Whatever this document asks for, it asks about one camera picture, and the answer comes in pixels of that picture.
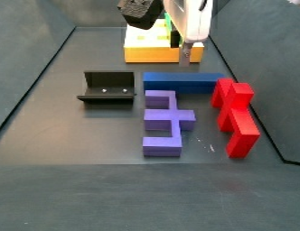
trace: black bracket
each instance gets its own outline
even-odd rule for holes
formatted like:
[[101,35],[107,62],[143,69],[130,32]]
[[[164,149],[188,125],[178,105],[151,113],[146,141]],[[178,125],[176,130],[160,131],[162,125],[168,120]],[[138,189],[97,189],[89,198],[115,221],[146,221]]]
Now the black bracket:
[[77,99],[83,102],[134,100],[134,72],[84,71],[87,90]]

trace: white robot part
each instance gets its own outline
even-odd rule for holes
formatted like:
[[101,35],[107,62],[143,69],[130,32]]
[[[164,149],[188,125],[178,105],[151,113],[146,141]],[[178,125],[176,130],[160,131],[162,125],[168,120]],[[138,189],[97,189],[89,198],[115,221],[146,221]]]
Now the white robot part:
[[289,0],[290,3],[300,5],[300,0]]
[[187,67],[194,43],[208,35],[212,0],[163,0],[163,5],[182,37],[179,64]]

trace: yellow block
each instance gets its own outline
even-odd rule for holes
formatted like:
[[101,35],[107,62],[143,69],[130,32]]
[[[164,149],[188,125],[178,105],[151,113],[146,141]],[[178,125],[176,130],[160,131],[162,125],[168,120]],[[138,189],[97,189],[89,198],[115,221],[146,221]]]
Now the yellow block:
[[[156,19],[151,29],[142,30],[127,25],[124,39],[125,62],[179,62],[179,48],[170,48],[164,19]],[[196,42],[191,49],[190,62],[199,62],[203,43]]]

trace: gray floor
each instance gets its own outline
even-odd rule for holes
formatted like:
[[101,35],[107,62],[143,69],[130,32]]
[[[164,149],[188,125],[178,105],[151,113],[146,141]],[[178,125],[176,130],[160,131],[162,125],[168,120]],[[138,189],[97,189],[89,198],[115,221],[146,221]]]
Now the gray floor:
[[285,0],[230,1],[211,25],[236,80],[255,89],[251,105],[281,156],[300,163],[300,7]]
[[[119,28],[75,31],[0,133],[0,230],[300,230],[300,167],[264,134],[244,160],[226,157],[210,96],[179,96],[196,113],[182,157],[143,158],[142,72],[230,73],[211,43],[180,69],[125,65],[121,41]],[[88,69],[135,71],[131,108],[84,107]]]
[[[192,132],[182,132],[180,158],[144,158],[143,71],[203,71],[230,75],[211,43],[202,64],[130,64],[123,60],[124,32],[119,28],[77,29],[43,74],[24,105],[0,136],[0,164],[139,164],[232,162],[224,153],[230,135],[216,126],[218,110],[210,95],[179,95],[180,109],[192,109]],[[85,106],[85,70],[132,70],[136,96],[132,106]],[[243,160],[278,162],[264,135]]]

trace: blue block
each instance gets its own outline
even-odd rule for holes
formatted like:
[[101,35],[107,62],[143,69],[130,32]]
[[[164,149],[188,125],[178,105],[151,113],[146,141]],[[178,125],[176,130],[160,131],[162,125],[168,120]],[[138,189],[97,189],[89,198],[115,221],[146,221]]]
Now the blue block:
[[143,90],[174,90],[183,94],[211,94],[220,73],[144,72]]

